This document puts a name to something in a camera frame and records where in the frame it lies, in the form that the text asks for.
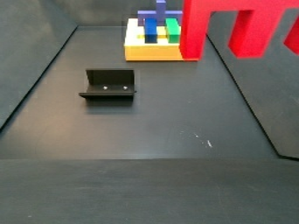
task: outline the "black floor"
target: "black floor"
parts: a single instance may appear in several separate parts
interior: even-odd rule
[[[127,63],[122,28],[79,28],[0,136],[0,158],[277,158],[209,42],[197,62]],[[87,104],[87,68],[134,68],[131,107]]]
[[[282,160],[3,160],[2,223],[295,224]]]
[[[126,63],[123,37],[79,28],[0,134],[0,223],[297,223],[299,164],[211,44],[199,63]],[[135,69],[134,105],[88,105],[84,69],[114,67]]]

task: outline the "red object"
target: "red object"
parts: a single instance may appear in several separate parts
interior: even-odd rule
[[[299,0],[185,0],[181,50],[186,60],[199,60],[214,11],[238,11],[229,47],[239,58],[262,57],[287,9],[299,8]],[[299,53],[299,20],[286,45]]]
[[[294,22],[294,27],[289,32],[285,44],[295,54],[299,54],[299,17]]]

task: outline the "building blocks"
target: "building blocks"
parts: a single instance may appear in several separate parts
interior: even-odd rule
[[[145,42],[147,44],[158,43],[157,19],[147,18],[145,20]]]
[[[170,44],[167,38],[158,38],[157,44],[146,44],[138,37],[138,19],[130,18],[126,30],[126,60],[183,60],[179,43]]]
[[[202,58],[206,33],[214,11],[238,11],[238,19],[229,41],[230,50],[239,58],[265,55],[270,40],[287,9],[299,8],[298,0],[185,0],[181,50],[186,60]],[[295,34],[286,45],[295,50]]]
[[[166,33],[169,43],[179,43],[181,42],[181,33],[182,28],[178,24],[178,20],[175,18],[166,19]]]
[[[145,25],[146,18],[155,18],[158,25],[165,25],[165,20],[167,18],[177,18],[179,24],[182,23],[183,12],[181,10],[166,10],[166,1],[157,0],[157,10],[141,10],[138,12],[138,25]]]
[[[183,60],[181,21],[182,12],[167,11],[165,0],[157,1],[157,11],[139,11],[127,23],[126,60]]]
[[[237,11],[238,17],[234,24],[233,33],[229,40],[229,48],[241,59],[261,58],[265,55],[277,27],[287,9],[299,8],[298,0],[185,0],[183,11],[167,11],[166,1],[157,0],[157,10],[141,10],[138,12],[138,26],[128,30],[131,38],[126,42],[126,59],[134,57],[137,46],[137,60],[171,60],[170,49],[174,50],[179,45],[179,52],[183,60],[199,60],[202,58],[207,30],[214,11]],[[147,35],[147,21],[157,21],[157,27],[165,25],[167,41],[161,41],[165,35],[159,34],[158,28]],[[132,41],[132,35],[145,40]],[[291,51],[299,54],[299,18],[287,34],[285,45]],[[165,53],[162,57],[150,55]]]
[[[285,45],[291,49],[295,54],[299,54],[299,17],[297,18],[294,22],[294,27],[286,37]]]

